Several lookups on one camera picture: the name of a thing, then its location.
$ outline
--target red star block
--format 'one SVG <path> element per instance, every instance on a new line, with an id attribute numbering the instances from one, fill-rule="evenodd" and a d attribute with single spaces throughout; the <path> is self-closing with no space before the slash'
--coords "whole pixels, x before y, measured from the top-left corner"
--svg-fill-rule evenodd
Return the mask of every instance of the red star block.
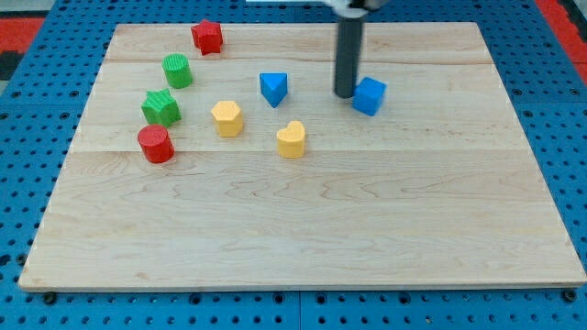
<path id="1" fill-rule="evenodd" d="M 220 52 L 220 45 L 223 43 L 220 23 L 203 19 L 200 24 L 192 27 L 192 36 L 194 45 L 202 51 L 202 55 Z"/>

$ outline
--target toy block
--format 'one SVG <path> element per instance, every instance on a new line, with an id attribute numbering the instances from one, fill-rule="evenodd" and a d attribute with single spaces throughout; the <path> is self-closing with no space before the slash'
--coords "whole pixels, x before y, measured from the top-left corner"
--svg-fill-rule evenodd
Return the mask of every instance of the toy block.
<path id="1" fill-rule="evenodd" d="M 169 127 L 172 123 L 182 119 L 180 108 L 167 88 L 158 92 L 148 91 L 147 99 L 141 108 L 149 124 Z"/>
<path id="2" fill-rule="evenodd" d="M 382 106 L 386 88 L 387 84 L 383 82 L 378 82 L 369 77 L 363 78 L 355 88 L 352 107 L 365 115 L 375 116 L 377 110 Z"/>
<path id="3" fill-rule="evenodd" d="M 183 54 L 171 54 L 161 64 L 167 83 L 173 88 L 184 88 L 192 84 L 190 63 Z"/>
<path id="4" fill-rule="evenodd" d="M 304 155 L 305 129 L 301 122 L 294 120 L 277 132 L 277 152 L 284 158 L 300 158 Z"/>
<path id="5" fill-rule="evenodd" d="M 137 136 L 138 143 L 145 154 L 145 158 L 152 163 L 163 163 L 169 160 L 175 149 L 169 138 L 167 128 L 161 125 L 143 127 Z"/>
<path id="6" fill-rule="evenodd" d="M 287 95 L 287 73 L 261 73 L 260 93 L 271 107 L 277 107 Z"/>
<path id="7" fill-rule="evenodd" d="M 202 55 L 219 53 L 220 45 L 224 42 L 220 23 L 210 22 L 207 19 L 203 19 L 200 24 L 192 27 L 192 37 L 194 37 L 195 47 L 200 49 Z"/>
<path id="8" fill-rule="evenodd" d="M 212 108 L 216 132 L 222 138 L 233 138 L 240 134 L 244 123 L 240 107 L 234 101 L 220 101 Z"/>

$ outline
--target yellow block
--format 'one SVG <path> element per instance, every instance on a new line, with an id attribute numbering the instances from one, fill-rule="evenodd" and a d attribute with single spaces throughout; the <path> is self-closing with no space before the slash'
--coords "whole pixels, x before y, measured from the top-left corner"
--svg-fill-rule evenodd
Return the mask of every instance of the yellow block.
<path id="1" fill-rule="evenodd" d="M 233 138 L 240 134 L 244 123 L 240 107 L 234 101 L 220 101 L 212 108 L 216 132 L 222 138 Z"/>
<path id="2" fill-rule="evenodd" d="M 294 120 L 277 132 L 277 152 L 284 158 L 300 158 L 304 155 L 305 129 Z"/>

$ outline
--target blue cube block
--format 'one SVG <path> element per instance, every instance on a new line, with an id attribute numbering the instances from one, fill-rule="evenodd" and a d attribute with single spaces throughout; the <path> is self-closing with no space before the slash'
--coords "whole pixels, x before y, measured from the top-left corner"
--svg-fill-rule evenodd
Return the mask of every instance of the blue cube block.
<path id="1" fill-rule="evenodd" d="M 375 116 L 382 106 L 387 84 L 365 77 L 355 88 L 352 107 L 365 115 Z"/>
<path id="2" fill-rule="evenodd" d="M 261 73 L 260 93 L 272 107 L 277 107 L 287 95 L 287 73 Z"/>

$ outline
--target blue pegboard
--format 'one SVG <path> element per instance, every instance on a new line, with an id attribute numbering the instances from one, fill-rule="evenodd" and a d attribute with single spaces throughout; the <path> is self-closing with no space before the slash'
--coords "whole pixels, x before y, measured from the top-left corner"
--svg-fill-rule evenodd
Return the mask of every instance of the blue pegboard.
<path id="1" fill-rule="evenodd" d="M 587 291 L 31 294 L 16 285 L 117 23 L 333 22 L 321 5 L 60 0 L 0 97 L 0 328 L 587 328 Z M 473 21 L 587 264 L 587 90 L 531 1 L 394 1 L 372 22 Z"/>

